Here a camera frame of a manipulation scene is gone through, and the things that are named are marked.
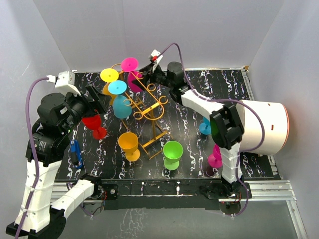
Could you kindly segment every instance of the red goblet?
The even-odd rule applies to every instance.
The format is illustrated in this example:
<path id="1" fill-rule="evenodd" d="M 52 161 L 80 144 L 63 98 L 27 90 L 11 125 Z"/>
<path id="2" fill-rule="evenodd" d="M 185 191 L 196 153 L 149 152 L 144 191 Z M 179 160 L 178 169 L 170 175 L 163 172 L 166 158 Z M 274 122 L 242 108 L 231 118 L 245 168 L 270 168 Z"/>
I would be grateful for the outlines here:
<path id="1" fill-rule="evenodd" d="M 106 129 L 100 127 L 102 122 L 100 115 L 83 118 L 82 122 L 88 129 L 93 130 L 93 138 L 96 140 L 103 139 L 106 136 Z"/>

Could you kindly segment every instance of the yellow disc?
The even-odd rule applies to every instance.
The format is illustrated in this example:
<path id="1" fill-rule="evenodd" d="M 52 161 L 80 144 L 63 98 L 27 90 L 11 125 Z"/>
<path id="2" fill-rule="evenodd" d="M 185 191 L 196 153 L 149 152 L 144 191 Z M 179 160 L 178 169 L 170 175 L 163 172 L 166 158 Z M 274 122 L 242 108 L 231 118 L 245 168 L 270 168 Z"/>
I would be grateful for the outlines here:
<path id="1" fill-rule="evenodd" d="M 119 72 L 112 68 L 106 68 L 100 73 L 101 79 L 105 82 L 113 82 L 119 78 Z"/>
<path id="2" fill-rule="evenodd" d="M 140 158 L 140 151 L 137 149 L 135 152 L 133 153 L 126 153 L 125 154 L 125 158 L 130 161 L 130 162 L 135 162 Z"/>

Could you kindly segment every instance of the cable connector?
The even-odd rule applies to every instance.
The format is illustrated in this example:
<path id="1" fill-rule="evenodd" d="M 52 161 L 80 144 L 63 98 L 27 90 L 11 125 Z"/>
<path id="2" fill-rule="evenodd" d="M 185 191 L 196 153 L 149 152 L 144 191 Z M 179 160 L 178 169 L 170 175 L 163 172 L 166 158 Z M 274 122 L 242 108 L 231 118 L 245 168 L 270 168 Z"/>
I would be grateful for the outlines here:
<path id="1" fill-rule="evenodd" d="M 51 82 L 51 83 L 55 83 L 56 82 L 56 76 L 48 75 L 47 77 L 49 78 L 49 80 L 46 80 L 47 82 Z"/>

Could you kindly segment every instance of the blue tool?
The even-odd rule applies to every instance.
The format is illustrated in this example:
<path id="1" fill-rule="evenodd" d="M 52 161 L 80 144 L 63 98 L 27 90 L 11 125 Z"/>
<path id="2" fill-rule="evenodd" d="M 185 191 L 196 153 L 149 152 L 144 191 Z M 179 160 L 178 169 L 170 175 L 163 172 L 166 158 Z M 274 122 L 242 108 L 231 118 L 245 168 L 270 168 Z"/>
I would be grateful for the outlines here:
<path id="1" fill-rule="evenodd" d="M 74 167 L 77 169 L 82 168 L 83 162 L 81 158 L 81 151 L 80 151 L 78 141 L 72 140 L 70 142 L 70 152 L 71 152 L 71 160 L 73 161 Z"/>

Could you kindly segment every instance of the white wall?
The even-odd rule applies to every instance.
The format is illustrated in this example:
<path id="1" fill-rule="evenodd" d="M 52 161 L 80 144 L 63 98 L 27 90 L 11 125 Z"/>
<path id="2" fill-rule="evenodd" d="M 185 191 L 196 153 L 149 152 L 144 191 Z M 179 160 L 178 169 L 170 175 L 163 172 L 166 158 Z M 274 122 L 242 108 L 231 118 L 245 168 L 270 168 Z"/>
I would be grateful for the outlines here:
<path id="1" fill-rule="evenodd" d="M 0 238 L 4 239 L 12 238 L 5 235 L 5 228 L 18 214 L 26 180 L 26 93 L 37 78 L 69 68 L 32 0 L 2 0 L 0 16 Z M 48 83 L 35 87 L 32 122 L 41 98 L 53 89 Z"/>
<path id="2" fill-rule="evenodd" d="M 101 71 L 180 44 L 186 67 L 250 65 L 283 0 L 34 0 L 64 58 Z M 162 62 L 178 60 L 172 49 Z"/>
<path id="3" fill-rule="evenodd" d="M 287 0 L 251 66 L 257 100 L 284 104 L 290 136 L 275 155 L 289 179 L 309 238 L 319 235 L 319 1 Z"/>

